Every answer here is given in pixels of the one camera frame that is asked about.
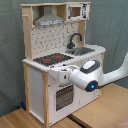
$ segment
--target sink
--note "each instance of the sink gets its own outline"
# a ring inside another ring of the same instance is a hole
[[[79,55],[84,55],[84,54],[88,54],[90,52],[94,52],[94,49],[91,48],[86,48],[86,47],[78,47],[78,48],[73,48],[73,49],[68,49],[65,51],[65,53],[68,54],[72,54],[75,56],[79,56]]]

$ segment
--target wall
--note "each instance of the wall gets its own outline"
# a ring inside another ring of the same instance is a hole
[[[105,47],[104,72],[118,68],[128,51],[128,1],[90,0],[86,43]],[[1,0],[0,1],[0,116],[25,101],[22,59],[24,55],[22,3],[68,2],[68,0]],[[128,88],[128,79],[120,81]]]

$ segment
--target stovetop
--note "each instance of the stovetop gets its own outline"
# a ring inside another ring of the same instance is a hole
[[[61,53],[54,53],[40,58],[36,58],[33,61],[42,64],[44,66],[51,66],[56,63],[60,63],[69,59],[73,59],[73,57]]]

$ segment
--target oven handle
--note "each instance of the oven handle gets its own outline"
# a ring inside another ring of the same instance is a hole
[[[59,87],[66,87],[66,86],[68,86],[68,85],[70,85],[71,83],[66,83],[66,84],[61,84],[61,85],[59,85]]]

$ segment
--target cabinet door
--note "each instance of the cabinet door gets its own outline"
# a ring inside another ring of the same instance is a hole
[[[82,65],[89,60],[97,60],[102,64],[102,54],[82,60]],[[90,103],[91,101],[95,100],[98,97],[99,97],[99,90],[97,89],[93,92],[86,92],[80,90],[80,107]]]
[[[67,5],[67,21],[82,18],[82,4]]]

